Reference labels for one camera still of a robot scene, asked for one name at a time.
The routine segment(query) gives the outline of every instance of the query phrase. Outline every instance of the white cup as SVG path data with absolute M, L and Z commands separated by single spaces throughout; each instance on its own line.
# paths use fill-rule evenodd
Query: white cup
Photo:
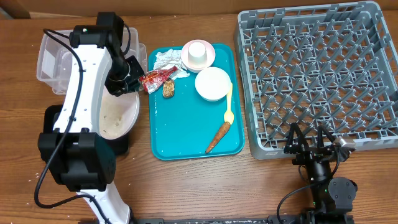
M 206 47 L 201 42 L 194 42 L 188 48 L 188 60 L 196 68 L 202 68 L 206 65 L 207 53 Z

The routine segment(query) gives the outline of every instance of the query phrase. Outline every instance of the white tissue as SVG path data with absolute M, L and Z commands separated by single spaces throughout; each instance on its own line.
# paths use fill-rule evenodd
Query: white tissue
M 178 68 L 178 70 L 170 76 L 171 79 L 175 80 L 176 78 L 185 78 L 189 76 L 189 73 L 185 71 L 187 68 L 181 60 L 181 50 L 170 49 L 165 53 L 159 52 L 156 54 L 154 70 L 160 68 L 168 69 L 174 65 Z

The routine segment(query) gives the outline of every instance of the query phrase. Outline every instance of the clear plastic container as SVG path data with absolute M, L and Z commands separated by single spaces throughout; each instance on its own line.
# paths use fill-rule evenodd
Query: clear plastic container
M 61 34 L 69 35 L 72 30 L 59 30 Z M 126 58 L 134 55 L 140 62 L 142 69 L 146 72 L 147 53 L 144 44 L 138 43 L 138 32 L 135 28 L 130 28 L 131 41 L 130 50 Z M 58 35 L 54 35 L 62 42 L 69 44 L 69 40 Z M 123 42 L 121 49 L 126 49 L 129 40 L 127 29 L 123 32 Z M 37 58 L 37 79 L 47 83 L 52 87 L 52 91 L 58 95 L 67 93 L 70 74 L 72 72 L 72 53 L 68 49 L 48 37 L 43 36 L 40 46 L 39 57 Z

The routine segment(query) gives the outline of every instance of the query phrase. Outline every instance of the dish rack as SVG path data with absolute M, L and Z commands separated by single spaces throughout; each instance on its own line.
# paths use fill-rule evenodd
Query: dish rack
M 256 159 L 292 156 L 293 122 L 310 144 L 324 125 L 357 150 L 398 145 L 397 53 L 375 2 L 243 11 L 235 43 Z

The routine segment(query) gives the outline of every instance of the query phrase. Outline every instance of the brown food item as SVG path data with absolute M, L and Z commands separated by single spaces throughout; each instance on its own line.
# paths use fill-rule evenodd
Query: brown food item
M 174 96 L 174 88 L 175 87 L 175 83 L 174 80 L 172 79 L 168 79 L 166 80 L 166 82 L 163 83 L 163 96 L 164 98 L 170 98 L 172 96 Z
M 229 122 L 224 122 L 223 125 L 219 128 L 216 136 L 214 136 L 213 140 L 211 141 L 210 145 L 206 149 L 206 154 L 208 154 L 216 145 L 218 142 L 225 136 L 225 134 L 229 131 L 229 128 L 231 127 L 231 124 Z

